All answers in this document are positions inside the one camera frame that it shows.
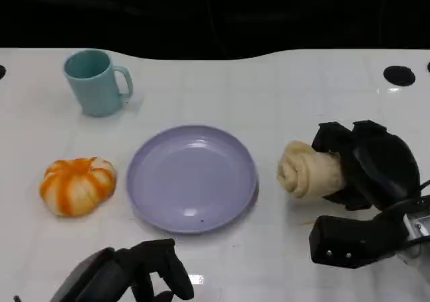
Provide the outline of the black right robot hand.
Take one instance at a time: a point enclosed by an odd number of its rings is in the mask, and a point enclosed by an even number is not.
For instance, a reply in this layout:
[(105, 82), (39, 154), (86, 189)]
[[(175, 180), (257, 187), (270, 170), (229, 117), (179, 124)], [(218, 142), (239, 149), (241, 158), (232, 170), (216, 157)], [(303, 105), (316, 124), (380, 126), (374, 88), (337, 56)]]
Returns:
[(312, 148), (339, 156), (345, 186), (324, 199), (347, 210), (374, 206), (383, 211), (421, 196), (419, 166), (411, 149), (372, 120), (356, 121), (352, 130), (338, 122), (320, 123)]

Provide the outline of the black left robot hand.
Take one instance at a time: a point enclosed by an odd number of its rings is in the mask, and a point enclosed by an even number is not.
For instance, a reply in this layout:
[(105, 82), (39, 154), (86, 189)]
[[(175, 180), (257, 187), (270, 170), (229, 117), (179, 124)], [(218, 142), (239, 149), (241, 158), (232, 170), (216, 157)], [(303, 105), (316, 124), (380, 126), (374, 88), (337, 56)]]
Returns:
[(119, 301), (132, 289), (136, 301), (194, 298), (188, 273), (173, 239), (141, 242), (131, 248), (104, 248), (82, 260), (52, 301)]

